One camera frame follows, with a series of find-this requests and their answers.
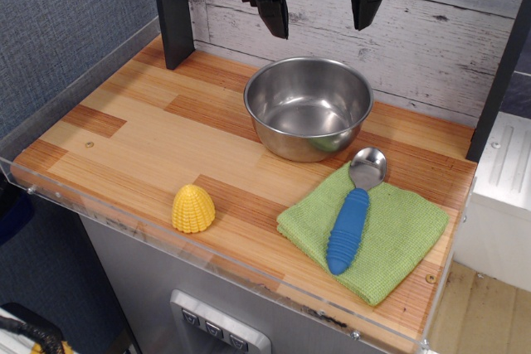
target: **metal spoon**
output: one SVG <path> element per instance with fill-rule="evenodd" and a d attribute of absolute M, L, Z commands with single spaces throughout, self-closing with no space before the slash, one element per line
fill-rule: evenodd
<path fill-rule="evenodd" d="M 383 181 L 386 170 L 385 156 L 379 149 L 372 147 L 359 151 L 350 163 L 348 174 L 356 188 L 345 197 L 330 232 L 326 251 L 326 261 L 333 275 L 344 272 L 354 260 L 367 217 L 367 191 Z"/>

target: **blue spoon handle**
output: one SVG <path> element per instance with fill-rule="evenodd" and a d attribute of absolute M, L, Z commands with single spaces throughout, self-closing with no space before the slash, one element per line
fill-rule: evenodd
<path fill-rule="evenodd" d="M 362 188 L 354 188 L 345 197 L 334 228 L 330 232 L 326 251 L 326 261 L 333 275 L 344 272 L 358 252 L 368 203 L 368 194 Z"/>

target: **stainless steel bowl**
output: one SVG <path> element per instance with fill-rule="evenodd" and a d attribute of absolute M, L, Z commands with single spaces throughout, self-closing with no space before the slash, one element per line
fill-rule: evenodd
<path fill-rule="evenodd" d="M 292 161 L 317 162 L 356 138 L 373 107 L 373 91 L 345 64 L 295 57 L 258 70 L 244 100 L 268 149 Z"/>

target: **button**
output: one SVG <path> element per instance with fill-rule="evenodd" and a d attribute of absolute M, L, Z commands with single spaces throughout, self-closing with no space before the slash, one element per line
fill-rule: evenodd
<path fill-rule="evenodd" d="M 183 317 L 186 322 L 193 325 L 194 327 L 199 326 L 199 318 L 197 317 L 197 315 L 194 313 L 190 313 L 188 310 L 185 310 L 184 308 L 183 308 Z"/>
<path fill-rule="evenodd" d="M 238 336 L 233 335 L 232 333 L 229 335 L 229 338 L 231 340 L 231 345 L 233 347 L 243 352 L 249 351 L 249 346 L 247 345 L 247 342 L 245 340 L 241 339 Z"/>
<path fill-rule="evenodd" d="M 213 335 L 214 337 L 217 337 L 218 339 L 223 339 L 223 330 L 217 325 L 206 321 L 205 328 L 207 329 L 207 332 Z"/>

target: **green towel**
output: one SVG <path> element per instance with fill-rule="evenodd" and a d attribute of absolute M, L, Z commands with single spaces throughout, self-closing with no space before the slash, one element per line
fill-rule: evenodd
<path fill-rule="evenodd" d="M 354 184 L 345 164 L 278 217 L 278 231 L 329 272 L 326 248 L 343 199 Z M 334 276 L 371 306 L 384 300 L 424 258 L 448 215 L 414 192 L 385 182 L 369 190 L 370 206 L 354 262 Z"/>

